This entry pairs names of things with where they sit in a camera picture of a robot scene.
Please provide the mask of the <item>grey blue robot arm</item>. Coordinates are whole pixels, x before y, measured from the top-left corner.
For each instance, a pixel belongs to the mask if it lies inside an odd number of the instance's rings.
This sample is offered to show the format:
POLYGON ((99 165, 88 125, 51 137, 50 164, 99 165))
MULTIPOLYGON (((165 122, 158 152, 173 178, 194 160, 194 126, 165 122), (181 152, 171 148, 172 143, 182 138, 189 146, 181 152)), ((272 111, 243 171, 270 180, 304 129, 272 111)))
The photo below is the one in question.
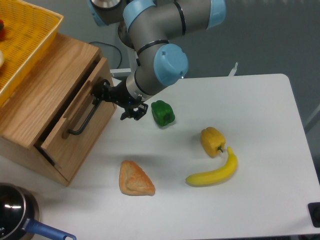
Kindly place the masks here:
POLYGON ((217 26, 227 13, 223 0, 176 0, 161 6, 153 0, 90 0, 88 6, 99 26, 124 22, 138 58, 126 80, 114 87, 103 80, 93 95, 123 108, 122 119, 135 120, 146 114, 148 99, 188 72, 186 54, 171 39, 217 26))

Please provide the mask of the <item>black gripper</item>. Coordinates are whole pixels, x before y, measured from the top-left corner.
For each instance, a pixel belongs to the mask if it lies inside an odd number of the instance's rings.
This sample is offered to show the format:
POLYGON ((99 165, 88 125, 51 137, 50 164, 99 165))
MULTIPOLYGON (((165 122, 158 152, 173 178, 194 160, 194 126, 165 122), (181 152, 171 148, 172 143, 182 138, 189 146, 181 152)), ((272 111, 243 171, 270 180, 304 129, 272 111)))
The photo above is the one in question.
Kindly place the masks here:
POLYGON ((127 90, 125 83, 111 86, 107 79, 99 80, 92 88, 91 95, 94 97, 93 104, 111 102, 124 108, 120 120, 134 119, 136 121, 144 117, 148 111, 148 105, 143 103, 142 97, 134 98, 127 90))

